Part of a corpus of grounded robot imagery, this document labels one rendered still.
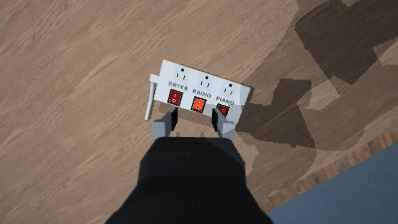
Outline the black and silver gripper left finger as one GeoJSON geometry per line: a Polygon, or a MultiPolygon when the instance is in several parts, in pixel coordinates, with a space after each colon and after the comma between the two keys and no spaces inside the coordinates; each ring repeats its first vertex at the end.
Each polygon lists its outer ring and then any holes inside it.
{"type": "Polygon", "coordinates": [[[174,131],[178,122],[178,107],[172,107],[160,120],[155,119],[152,122],[153,139],[159,137],[169,137],[171,131],[174,131]]]}

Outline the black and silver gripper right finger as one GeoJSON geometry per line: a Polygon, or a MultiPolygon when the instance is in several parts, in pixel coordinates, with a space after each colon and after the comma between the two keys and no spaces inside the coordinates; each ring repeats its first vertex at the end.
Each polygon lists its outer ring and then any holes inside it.
{"type": "Polygon", "coordinates": [[[218,108],[212,108],[212,125],[219,138],[228,138],[234,143],[236,124],[228,121],[218,108]]]}

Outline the light grey power strip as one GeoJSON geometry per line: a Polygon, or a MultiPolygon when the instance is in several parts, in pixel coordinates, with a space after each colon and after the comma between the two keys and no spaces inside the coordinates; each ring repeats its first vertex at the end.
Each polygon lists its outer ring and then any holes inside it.
{"type": "Polygon", "coordinates": [[[155,100],[212,117],[218,108],[228,121],[238,123],[250,88],[176,63],[163,60],[160,75],[151,74],[145,120],[155,100]],[[159,79],[159,80],[158,80],[159,79]],[[157,84],[155,96],[154,89],[157,84]]]}

